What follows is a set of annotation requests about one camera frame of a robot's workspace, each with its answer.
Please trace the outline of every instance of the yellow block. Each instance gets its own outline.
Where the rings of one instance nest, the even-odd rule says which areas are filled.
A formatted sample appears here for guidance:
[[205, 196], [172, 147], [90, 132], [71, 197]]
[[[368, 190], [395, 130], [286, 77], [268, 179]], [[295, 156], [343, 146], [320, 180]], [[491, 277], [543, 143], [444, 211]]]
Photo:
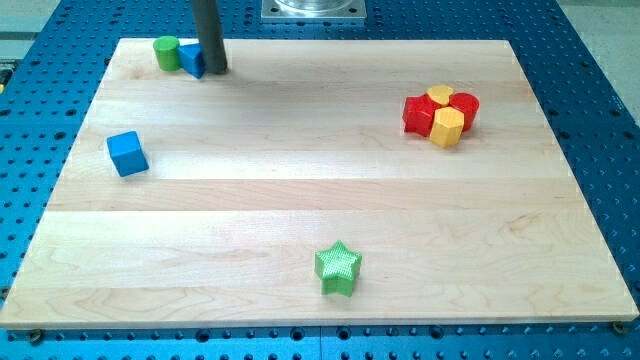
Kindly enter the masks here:
[[460, 140], [463, 127], [464, 114], [460, 110], [452, 107], [438, 109], [433, 120], [429, 140], [441, 147], [453, 146]]
[[453, 88], [447, 85], [434, 86], [427, 89], [427, 95], [431, 100], [445, 107], [449, 105], [449, 96], [453, 95]]

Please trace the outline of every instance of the red block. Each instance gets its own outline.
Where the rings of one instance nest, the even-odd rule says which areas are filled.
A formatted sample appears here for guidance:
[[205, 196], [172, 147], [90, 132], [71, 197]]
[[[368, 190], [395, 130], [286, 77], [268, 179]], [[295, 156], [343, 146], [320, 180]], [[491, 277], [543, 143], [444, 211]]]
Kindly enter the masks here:
[[404, 132], [415, 132], [429, 136], [433, 127], [433, 116], [440, 104], [431, 100], [428, 95], [408, 97], [404, 103]]
[[477, 97], [467, 94], [458, 93], [449, 97], [449, 106], [456, 110], [460, 110], [464, 114], [464, 127], [462, 131], [467, 131], [473, 126], [473, 120], [480, 108], [480, 101]]

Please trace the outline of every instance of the wooden board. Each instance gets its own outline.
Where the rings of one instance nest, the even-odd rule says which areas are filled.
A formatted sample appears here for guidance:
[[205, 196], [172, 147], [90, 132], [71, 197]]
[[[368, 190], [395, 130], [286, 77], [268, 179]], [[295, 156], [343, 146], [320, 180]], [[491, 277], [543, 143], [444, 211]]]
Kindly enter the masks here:
[[[631, 320], [636, 305], [508, 43], [228, 40], [161, 72], [123, 39], [2, 309], [8, 328]], [[443, 150], [407, 96], [479, 96]], [[106, 137], [151, 170], [119, 178]], [[362, 253], [353, 297], [314, 253]]]

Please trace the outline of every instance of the blue cube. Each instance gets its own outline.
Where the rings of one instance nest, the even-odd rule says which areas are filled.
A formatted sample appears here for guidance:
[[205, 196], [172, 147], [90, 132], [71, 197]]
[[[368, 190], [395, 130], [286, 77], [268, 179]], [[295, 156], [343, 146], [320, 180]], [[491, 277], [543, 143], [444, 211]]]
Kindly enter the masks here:
[[108, 137], [107, 147], [120, 176], [125, 177], [149, 168], [135, 131]]
[[202, 77], [205, 66], [200, 44], [180, 46], [178, 48], [178, 56], [180, 57], [180, 65], [182, 65], [182, 68], [186, 72], [193, 75], [196, 79]]

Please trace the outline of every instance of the metal pole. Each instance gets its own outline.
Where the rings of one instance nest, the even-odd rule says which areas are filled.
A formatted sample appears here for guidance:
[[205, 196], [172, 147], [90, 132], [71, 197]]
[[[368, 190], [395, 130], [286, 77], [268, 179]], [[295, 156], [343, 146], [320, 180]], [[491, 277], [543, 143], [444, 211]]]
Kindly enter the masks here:
[[207, 72], [224, 74], [227, 71], [227, 55], [216, 0], [191, 0], [191, 11]]

